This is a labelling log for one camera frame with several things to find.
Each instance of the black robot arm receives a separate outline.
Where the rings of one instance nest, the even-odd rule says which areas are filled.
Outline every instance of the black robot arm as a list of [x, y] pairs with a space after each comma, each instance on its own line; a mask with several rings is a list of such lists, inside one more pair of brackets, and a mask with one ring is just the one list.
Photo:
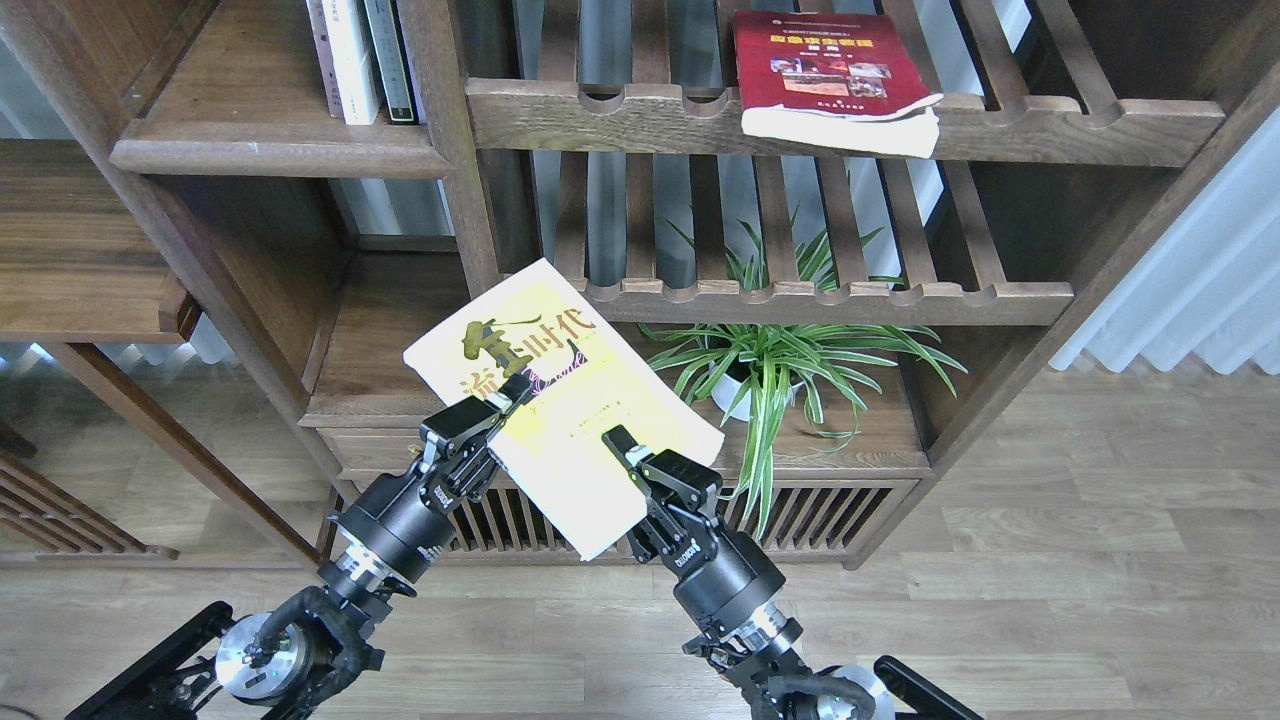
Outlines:
[[[890, 692], [922, 719], [982, 720], [890, 656], [876, 662], [869, 679], [856, 666], [810, 670], [795, 650], [800, 623], [774, 605], [786, 578], [716, 511], [719, 474], [671, 450], [654, 454], [622, 425], [602, 439], [645, 495], [648, 515], [627, 533], [632, 555], [639, 562], [662, 560], [676, 577], [672, 593], [698, 625], [685, 653], [705, 659], [739, 688], [753, 720], [892, 719]], [[873, 696], [868, 687], [876, 679], [886, 692]]]
[[[412, 583], [453, 539], [449, 514], [479, 501], [498, 461], [489, 441], [532, 396], [513, 375], [485, 400], [467, 397], [422, 420], [424, 450], [399, 475], [383, 474], [337, 519], [348, 546], [271, 614], [232, 621], [219, 602], [73, 710], [68, 720], [195, 720], [219, 689], [270, 707], [262, 720], [303, 720], [365, 670], [381, 667], [367, 643]], [[212, 659], [197, 653], [218, 639]]]

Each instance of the book cover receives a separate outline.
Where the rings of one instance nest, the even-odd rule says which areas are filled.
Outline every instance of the book cover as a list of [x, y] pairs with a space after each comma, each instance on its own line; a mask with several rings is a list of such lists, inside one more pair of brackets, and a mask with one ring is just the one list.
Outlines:
[[538, 509], [591, 560], [645, 516], [645, 501], [600, 441], [623, 424], [654, 452], [704, 465], [724, 436], [658, 378], [545, 260], [495, 286], [404, 351], [447, 402], [485, 397], [515, 373], [535, 397], [490, 447]]
[[374, 44], [360, 0], [323, 0], [333, 69], [348, 126], [371, 126], [381, 108], [374, 63]]
[[311, 37], [316, 45], [316, 60], [320, 64], [320, 79], [324, 82], [329, 117], [340, 118], [342, 95], [338, 94], [338, 76], [333, 72], [333, 49], [329, 47], [329, 28], [324, 22], [324, 3], [307, 0], [307, 15], [311, 18]]
[[739, 10], [733, 41], [742, 132], [812, 145], [928, 156], [924, 86], [887, 15]]
[[408, 82], [408, 63], [401, 40], [399, 13], [396, 0], [365, 0], [369, 31], [378, 56], [378, 74], [383, 79], [387, 114], [393, 124], [413, 124], [413, 90]]

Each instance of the red book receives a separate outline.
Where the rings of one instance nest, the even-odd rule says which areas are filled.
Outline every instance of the red book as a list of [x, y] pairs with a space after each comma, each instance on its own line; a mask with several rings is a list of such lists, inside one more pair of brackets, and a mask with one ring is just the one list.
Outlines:
[[888, 155], [928, 156], [942, 99], [920, 81], [886, 15], [733, 15], [742, 132]]

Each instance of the bookshelf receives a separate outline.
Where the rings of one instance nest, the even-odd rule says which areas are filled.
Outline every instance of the bookshelf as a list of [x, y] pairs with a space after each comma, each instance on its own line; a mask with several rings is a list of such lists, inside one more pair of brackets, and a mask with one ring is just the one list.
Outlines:
[[[727, 59], [728, 18], [748, 4], [708, 5]], [[841, 288], [828, 295], [796, 281], [787, 205], [776, 192], [759, 193], [772, 286], [746, 293], [726, 279], [716, 154], [753, 156], [764, 190], [780, 182], [778, 156], [813, 158], [828, 227], [847, 240], [858, 219], [841, 154], [744, 137], [731, 61], [722, 63], [722, 88], [673, 85], [658, 3], [632, 4], [632, 82], [617, 87], [579, 82], [576, 1], [548, 0], [541, 60], [524, 73], [511, 4], [402, 3], [428, 109], [426, 124], [408, 128], [348, 128], [328, 117], [306, 18], [292, 0], [113, 0], [56, 13], [18, 0], [0, 9], [0, 26], [165, 263], [348, 497], [378, 471], [403, 469], [404, 441], [436, 406], [401, 365], [403, 347], [539, 252], [538, 238], [520, 232], [538, 227], [531, 150], [562, 152], [568, 182], [554, 208], [553, 259], [611, 320], [938, 327], [943, 347], [972, 370], [959, 378], [959, 398], [906, 368], [884, 397], [870, 398], [864, 437], [849, 452], [819, 462], [799, 425], [781, 441], [794, 450], [780, 473], [785, 512], [771, 547], [852, 568], [945, 482], [1280, 96], [1280, 49], [1260, 32], [1280, 22], [1275, 0], [1158, 14], [1137, 1], [1028, 0], [1038, 41], [1016, 50], [998, 35], [989, 1], [951, 5], [983, 92], [950, 94], [938, 110], [940, 209], [920, 218], [905, 163], [876, 159], [909, 287], [868, 282], [858, 243], [846, 241], [836, 259]], [[936, 83], [915, 5], [882, 6]], [[627, 155], [627, 261], [611, 282], [593, 282], [585, 268], [590, 151]], [[657, 154], [690, 156], [699, 249], [687, 287], [655, 272]], [[436, 238], [421, 252], [404, 252], [415, 250], [411, 238], [397, 252], [367, 251], [321, 181], [335, 177], [442, 178], [457, 251], [439, 252]], [[460, 553], [571, 557], [507, 491], [497, 487], [460, 520]]]

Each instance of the wooden shelf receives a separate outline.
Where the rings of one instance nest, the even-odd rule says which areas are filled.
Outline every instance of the wooden shelf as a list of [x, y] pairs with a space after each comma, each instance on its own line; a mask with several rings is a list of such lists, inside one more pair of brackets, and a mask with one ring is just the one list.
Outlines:
[[[1117, 99], [1066, 0], [1034, 0], [1029, 6], [1060, 49], [1080, 100], [1032, 95], [991, 3], [952, 5], [963, 6], [961, 29], [986, 92], [947, 94], [936, 108], [941, 137], [934, 159], [1183, 167], [1222, 123], [1216, 102]], [[925, 85], [941, 87], [914, 5], [890, 0], [884, 6]], [[576, 26], [553, 28], [558, 17], [548, 17], [543, 55], [572, 60], [579, 42]], [[664, 31], [634, 22], [634, 56], [664, 59]], [[721, 32], [722, 49], [730, 47], [727, 18], [721, 18]], [[548, 73], [547, 61], [536, 81], [471, 78], [467, 102], [476, 146], [695, 155], [855, 154], [744, 136], [733, 60], [723, 50], [721, 59], [727, 68], [726, 88], [713, 91], [671, 85], [669, 73], [641, 78], [640, 72], [634, 73], [635, 83], [622, 87], [582, 86], [573, 82], [576, 68], [566, 67], [567, 77]]]
[[[584, 87], [572, 82], [467, 81], [477, 147], [690, 155], [865, 155], [742, 135], [736, 87]], [[1114, 118], [1070, 97], [1027, 96], [1016, 113], [980, 95], [947, 94], [934, 111], [936, 160], [1181, 167], [1222, 122], [1215, 102], [1119, 100]]]
[[438, 179], [425, 126], [330, 118], [306, 4], [225, 0], [111, 151], [136, 173]]
[[614, 322], [865, 323], [925, 325], [1048, 325], [1074, 296], [1064, 282], [1016, 282], [1005, 275], [969, 165], [942, 163], [955, 238], [931, 242], [916, 209], [904, 160], [878, 160], [890, 208], [905, 290], [870, 282], [844, 164], [818, 158], [815, 172], [838, 287], [831, 292], [801, 282], [795, 259], [787, 197], [778, 158], [755, 158], [764, 261], [771, 284], [744, 291], [727, 279], [719, 170], [713, 156], [690, 160], [696, 279], [671, 287], [657, 278], [652, 158], [627, 156], [626, 274], [603, 284], [586, 277], [586, 155], [561, 159], [561, 208], [556, 266], [593, 305]]
[[198, 310], [72, 141], [0, 141], [0, 341], [184, 342]]
[[[343, 462], [346, 479], [367, 482], [379, 471], [403, 470], [419, 423], [443, 405], [403, 364], [401, 354], [466, 301], [454, 255], [357, 256], [316, 391], [301, 420], [320, 428]], [[641, 355], [655, 351], [634, 328], [620, 325], [620, 331], [634, 338]], [[869, 374], [881, 382], [884, 395], [867, 396], [873, 411], [863, 416], [860, 436], [840, 452], [823, 452], [820, 448], [835, 443], [810, 430], [799, 410], [788, 414], [776, 446], [778, 478], [820, 486], [850, 478], [931, 477], [901, 377], [892, 368]], [[824, 397], [831, 401], [831, 428], [851, 428], [847, 407], [836, 402], [838, 395], [832, 391]], [[721, 411], [710, 402], [696, 409], [719, 423]], [[745, 427], [735, 423], [726, 428], [726, 436], [716, 469], [732, 479], [741, 465]]]

